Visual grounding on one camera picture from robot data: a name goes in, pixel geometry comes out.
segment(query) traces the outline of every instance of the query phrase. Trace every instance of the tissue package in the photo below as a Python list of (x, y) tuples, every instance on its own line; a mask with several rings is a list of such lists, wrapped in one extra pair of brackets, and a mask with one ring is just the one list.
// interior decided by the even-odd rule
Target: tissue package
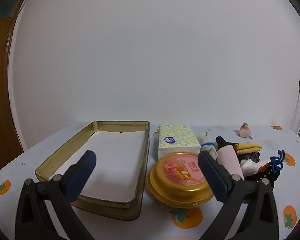
[(187, 124), (160, 124), (158, 159), (169, 153), (200, 152), (200, 144)]

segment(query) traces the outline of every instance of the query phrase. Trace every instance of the blue gripper pad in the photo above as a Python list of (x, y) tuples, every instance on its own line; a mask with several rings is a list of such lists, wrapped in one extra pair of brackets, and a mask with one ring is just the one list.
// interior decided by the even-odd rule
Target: blue gripper pad
[(80, 160), (71, 165), (63, 175), (60, 188), (65, 196), (66, 202), (76, 201), (88, 181), (97, 163), (96, 154), (93, 151), (86, 151)]
[(228, 200), (228, 192), (232, 187), (231, 181), (227, 179), (229, 173), (207, 151), (199, 153), (198, 165), (216, 199), (225, 203)]

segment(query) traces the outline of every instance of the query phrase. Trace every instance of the table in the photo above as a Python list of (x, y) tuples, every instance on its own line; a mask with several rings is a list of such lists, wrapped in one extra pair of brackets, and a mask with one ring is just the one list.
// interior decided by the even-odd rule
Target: table
[[(34, 170), (62, 144), (88, 124), (89, 122), (73, 123), (33, 146), (0, 170), (0, 185), (7, 180), (11, 183), (10, 189), (0, 195), (0, 228), (9, 239), (14, 239), (15, 215), (19, 194), (25, 179), (32, 178), (34, 181), (38, 181)], [(158, 135), (155, 133), (157, 127), (158, 125), (151, 125), (150, 128), (148, 171), (157, 159)], [(259, 143), (263, 147), (260, 151), (261, 160), (270, 156), (277, 156), (277, 150), (279, 149), (285, 150), (290, 155), (286, 159), (284, 168), (274, 187), (279, 216), (280, 239), (284, 239), (300, 219), (300, 137), (284, 127), (255, 126), (250, 128), (253, 140), (240, 138), (238, 136), (239, 127), (192, 126), (196, 135), (209, 130), (212, 138), (222, 136), (229, 142)], [(8, 188), (9, 182), (6, 182), (5, 188)], [(222, 203), (213, 198), (200, 208), (194, 209), (190, 213), (186, 212), (186, 215), (190, 216), (187, 220), (187, 218), (182, 217), (184, 211), (174, 211), (174, 208), (160, 203), (152, 197), (146, 188), (141, 215), (134, 221), (105, 218), (77, 208), (74, 208), (74, 211), (96, 239), (197, 240), (209, 227), (221, 207)], [(48, 201), (47, 208), (58, 233), (68, 239), (51, 203)], [(242, 204), (227, 237), (235, 234), (245, 209), (246, 205)], [(181, 219), (178, 217), (178, 220), (182, 223), (176, 220), (176, 214), (181, 215)]]

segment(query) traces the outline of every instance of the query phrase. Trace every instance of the tin lid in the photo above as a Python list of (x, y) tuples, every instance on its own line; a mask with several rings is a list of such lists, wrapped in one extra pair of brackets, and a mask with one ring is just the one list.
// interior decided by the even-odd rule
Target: tin lid
[(213, 197), (195, 153), (171, 153), (161, 158), (149, 173), (148, 185), (158, 200), (172, 207), (195, 207)]

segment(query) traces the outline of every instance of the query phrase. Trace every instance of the orange fruit print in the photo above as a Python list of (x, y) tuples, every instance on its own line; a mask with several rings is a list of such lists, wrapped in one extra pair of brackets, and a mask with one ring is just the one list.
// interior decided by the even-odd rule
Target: orange fruit print
[(297, 213), (293, 206), (286, 206), (283, 210), (284, 228), (292, 229), (297, 223)]
[(282, 130), (282, 127), (281, 126), (272, 126), (273, 129), (275, 130), (278, 130), (278, 131), (281, 131)]
[(178, 208), (170, 211), (171, 219), (178, 228), (194, 228), (201, 224), (203, 216), (200, 208)]
[(287, 164), (288, 166), (293, 167), (296, 165), (296, 161), (294, 158), (289, 154), (289, 153), (284, 153), (284, 163)]
[(10, 187), (11, 187), (10, 180), (6, 180), (4, 183), (2, 183), (0, 185), (0, 195), (3, 195), (4, 193), (6, 193)]

